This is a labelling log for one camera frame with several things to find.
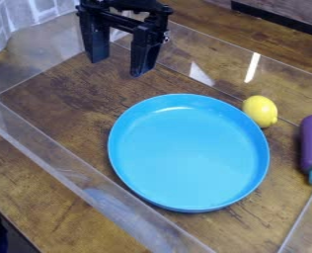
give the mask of lemon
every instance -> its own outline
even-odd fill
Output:
[[[277,122],[277,106],[263,96],[251,96],[243,102],[242,110],[261,128],[266,128]]]

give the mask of blue bowl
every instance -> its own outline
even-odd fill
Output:
[[[269,148],[259,127],[227,103],[192,94],[150,98],[116,120],[114,170],[130,189],[182,212],[223,208],[259,185]]]

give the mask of yellow lemon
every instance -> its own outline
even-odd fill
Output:
[[[277,106],[263,96],[251,96],[243,102],[242,110],[261,128],[269,127],[277,122]]]

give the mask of wooden table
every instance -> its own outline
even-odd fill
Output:
[[[176,10],[172,21],[312,71],[310,36],[203,1],[167,3]],[[204,49],[194,53],[203,59]],[[231,59],[226,53],[224,60]],[[234,97],[162,66],[138,79],[122,69],[128,69],[128,53],[112,46],[106,62],[90,64],[80,54],[0,96],[29,123],[119,184],[107,160],[106,140],[115,119],[130,106],[151,96],[180,92],[203,94],[241,106]],[[274,95],[285,121],[263,132],[271,159],[262,185],[222,211],[187,215],[156,209],[218,252],[275,252],[312,193],[297,171],[297,124],[312,113],[312,103],[295,111],[285,106],[297,106],[293,101],[302,96],[312,101],[312,83],[305,80],[305,86],[293,85],[291,80],[290,84],[286,81],[281,86],[270,85],[269,78],[285,80],[283,67],[274,71],[275,75],[262,80],[263,90]],[[261,92],[238,83],[237,79],[220,77],[216,88],[239,99]],[[0,211],[43,252],[148,251],[1,137]]]

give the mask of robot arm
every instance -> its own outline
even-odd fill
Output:
[[[110,12],[148,12],[144,21],[138,21]],[[131,75],[140,76],[156,64],[160,45],[167,42],[167,16],[172,10],[156,0],[80,0],[76,6],[79,26],[87,56],[92,63],[110,55],[110,28],[132,34]]]

